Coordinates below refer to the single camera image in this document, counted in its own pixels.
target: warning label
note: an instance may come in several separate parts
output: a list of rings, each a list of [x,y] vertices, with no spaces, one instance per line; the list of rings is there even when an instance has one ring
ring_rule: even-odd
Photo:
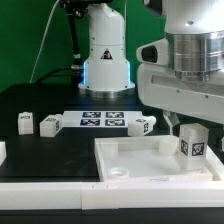
[[[101,57],[101,59],[105,59],[105,60],[113,60],[112,55],[109,51],[109,49],[107,48],[105,50],[105,52],[103,53],[103,56]]]

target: cable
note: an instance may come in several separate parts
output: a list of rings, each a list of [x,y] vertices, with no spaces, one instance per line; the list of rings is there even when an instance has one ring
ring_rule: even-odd
[[[62,76],[68,76],[68,75],[55,75],[55,73],[61,72],[61,71],[71,71],[71,67],[64,67],[64,68],[58,68],[58,69],[54,69],[51,72],[48,72],[46,75],[44,75],[43,77],[41,77],[40,79],[38,79],[35,83],[36,84],[40,84],[42,83],[42,81],[44,81],[47,78],[51,78],[51,77],[62,77]]]
[[[54,6],[53,6],[53,8],[51,10],[50,16],[48,18],[48,22],[47,22],[47,25],[46,25],[46,28],[45,28],[45,31],[44,31],[44,35],[43,35],[42,41],[41,41],[40,50],[38,52],[38,55],[37,55],[37,58],[36,58],[36,61],[35,61],[34,67],[33,67],[32,75],[31,75],[31,78],[30,78],[30,83],[33,82],[33,78],[34,78],[34,75],[35,75],[36,67],[37,67],[38,61],[40,59],[41,52],[43,50],[43,46],[44,46],[45,39],[46,39],[48,30],[49,30],[49,27],[50,27],[50,24],[51,24],[51,20],[52,20],[52,17],[54,15],[55,9],[58,6],[59,2],[60,2],[60,0],[57,0],[55,2]]]

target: metal cylinder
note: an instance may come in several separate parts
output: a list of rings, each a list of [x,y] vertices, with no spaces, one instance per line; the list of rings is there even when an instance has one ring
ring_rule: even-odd
[[[169,34],[169,67],[178,78],[209,81],[209,73],[224,68],[224,31],[208,34]]]

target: small white cube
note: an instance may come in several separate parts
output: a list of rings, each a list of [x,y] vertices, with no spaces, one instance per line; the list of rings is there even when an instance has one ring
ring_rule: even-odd
[[[24,112],[18,116],[19,135],[33,134],[33,114]]]
[[[40,123],[41,137],[54,137],[62,129],[62,115],[49,115]]]
[[[206,162],[209,130],[200,124],[180,126],[178,162],[185,170],[202,169]]]
[[[153,116],[139,117],[137,120],[128,123],[128,136],[138,137],[147,135],[153,130],[153,125],[156,123],[156,118]]]
[[[0,142],[0,166],[6,159],[6,148],[5,148],[5,142]]]

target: white robot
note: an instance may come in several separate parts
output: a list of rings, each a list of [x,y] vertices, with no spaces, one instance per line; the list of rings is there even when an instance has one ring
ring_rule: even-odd
[[[224,124],[224,0],[144,0],[165,38],[140,47],[143,104]]]
[[[130,81],[130,63],[125,57],[125,22],[107,6],[112,0],[60,0],[66,9],[73,41],[73,74],[83,81],[80,93],[93,97],[114,98],[131,95],[135,84]],[[82,65],[74,17],[89,14],[90,55]]]
[[[90,55],[84,62],[81,93],[114,98],[134,93],[130,63],[125,58],[123,17],[106,3],[88,7]]]

